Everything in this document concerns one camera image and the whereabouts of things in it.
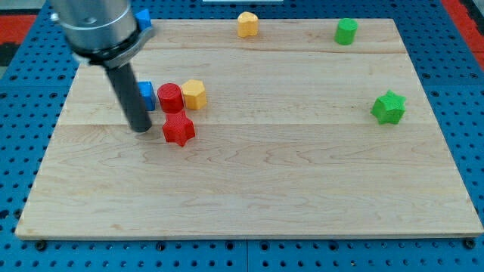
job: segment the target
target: blue cube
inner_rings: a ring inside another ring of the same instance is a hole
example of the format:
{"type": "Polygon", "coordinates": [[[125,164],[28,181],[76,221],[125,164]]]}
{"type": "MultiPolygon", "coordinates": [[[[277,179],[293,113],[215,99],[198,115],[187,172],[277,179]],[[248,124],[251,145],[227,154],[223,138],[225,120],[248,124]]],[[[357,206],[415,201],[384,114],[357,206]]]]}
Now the blue cube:
{"type": "Polygon", "coordinates": [[[154,90],[151,82],[138,82],[139,91],[143,97],[144,104],[148,111],[154,110],[155,101],[157,97],[154,95],[154,90]]]}
{"type": "Polygon", "coordinates": [[[151,27],[150,11],[148,9],[144,9],[135,14],[135,18],[138,21],[139,29],[141,31],[151,27]]]}

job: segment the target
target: blue table surface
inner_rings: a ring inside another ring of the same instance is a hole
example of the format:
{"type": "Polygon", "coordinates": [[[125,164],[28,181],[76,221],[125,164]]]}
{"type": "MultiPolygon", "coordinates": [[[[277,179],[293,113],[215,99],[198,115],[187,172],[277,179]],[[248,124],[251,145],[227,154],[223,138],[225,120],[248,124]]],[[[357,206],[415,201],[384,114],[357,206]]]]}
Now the blue table surface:
{"type": "MultiPolygon", "coordinates": [[[[484,214],[484,74],[439,1],[284,0],[282,5],[202,5],[133,0],[152,18],[392,18],[458,170],[484,214]]],[[[47,2],[0,80],[0,271],[76,270],[482,270],[484,240],[284,240],[24,242],[17,217],[76,74],[47,2]]]]}

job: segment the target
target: yellow block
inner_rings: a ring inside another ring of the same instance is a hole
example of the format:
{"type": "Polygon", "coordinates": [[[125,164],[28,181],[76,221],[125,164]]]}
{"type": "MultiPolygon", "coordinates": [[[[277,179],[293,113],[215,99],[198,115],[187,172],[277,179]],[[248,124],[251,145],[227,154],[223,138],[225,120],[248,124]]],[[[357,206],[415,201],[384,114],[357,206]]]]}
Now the yellow block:
{"type": "Polygon", "coordinates": [[[185,106],[190,110],[199,110],[206,105],[205,86],[201,80],[190,79],[181,86],[185,106]]]}
{"type": "Polygon", "coordinates": [[[241,38],[256,36],[259,31],[259,18],[250,12],[243,12],[237,18],[237,35],[241,38]]]}

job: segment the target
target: red block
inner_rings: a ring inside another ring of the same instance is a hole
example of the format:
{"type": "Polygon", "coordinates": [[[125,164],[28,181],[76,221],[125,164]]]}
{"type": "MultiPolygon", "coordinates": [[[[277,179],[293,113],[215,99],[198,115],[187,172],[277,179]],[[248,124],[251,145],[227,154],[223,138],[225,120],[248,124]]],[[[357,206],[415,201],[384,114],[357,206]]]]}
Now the red block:
{"type": "Polygon", "coordinates": [[[158,89],[158,99],[165,113],[177,113],[183,110],[183,97],[180,87],[173,83],[161,85],[158,89]]]}
{"type": "Polygon", "coordinates": [[[167,113],[163,134],[167,143],[176,142],[183,147],[188,139],[195,137],[194,123],[187,117],[184,110],[167,113]]]}

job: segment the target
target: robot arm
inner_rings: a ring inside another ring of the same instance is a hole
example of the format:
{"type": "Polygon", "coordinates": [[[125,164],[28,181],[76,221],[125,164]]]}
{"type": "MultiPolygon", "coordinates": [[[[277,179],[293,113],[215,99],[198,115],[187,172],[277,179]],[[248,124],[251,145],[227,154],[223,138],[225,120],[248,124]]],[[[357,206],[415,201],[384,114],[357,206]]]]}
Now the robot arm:
{"type": "Polygon", "coordinates": [[[51,0],[51,19],[64,29],[75,57],[105,68],[133,131],[151,127],[129,60],[154,36],[141,31],[129,0],[51,0]]]}

